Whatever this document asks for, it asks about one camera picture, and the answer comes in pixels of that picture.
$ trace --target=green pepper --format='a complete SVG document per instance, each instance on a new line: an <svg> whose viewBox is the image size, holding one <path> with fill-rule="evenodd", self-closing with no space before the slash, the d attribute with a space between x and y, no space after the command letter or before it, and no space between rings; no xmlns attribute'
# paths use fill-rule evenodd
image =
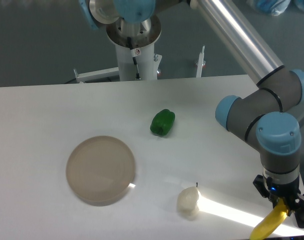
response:
<svg viewBox="0 0 304 240"><path fill-rule="evenodd" d="M168 109L161 110L153 118L150 129L156 135L165 136L172 128L174 120L175 113Z"/></svg>

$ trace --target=round plate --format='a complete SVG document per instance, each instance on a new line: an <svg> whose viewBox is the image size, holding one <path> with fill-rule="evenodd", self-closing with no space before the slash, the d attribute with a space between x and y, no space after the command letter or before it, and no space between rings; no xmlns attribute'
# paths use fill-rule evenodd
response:
<svg viewBox="0 0 304 240"><path fill-rule="evenodd" d="M117 201L134 176L133 153L124 142L111 136L96 136L82 142L66 165L66 178L72 190L95 205Z"/></svg>

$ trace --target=table surface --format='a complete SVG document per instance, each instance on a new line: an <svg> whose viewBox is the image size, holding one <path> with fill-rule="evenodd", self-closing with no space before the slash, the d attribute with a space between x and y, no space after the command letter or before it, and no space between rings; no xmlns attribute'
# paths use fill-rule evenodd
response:
<svg viewBox="0 0 304 240"><path fill-rule="evenodd" d="M257 89L247 75L0 88L0 239L246 239L271 210L252 182L259 154L224 130L215 108ZM167 137L149 126L176 114ZM65 178L82 141L113 136L136 161L135 187L109 206L78 199ZM176 211L198 182L196 219ZM275 236L304 235L289 217Z"/></svg>

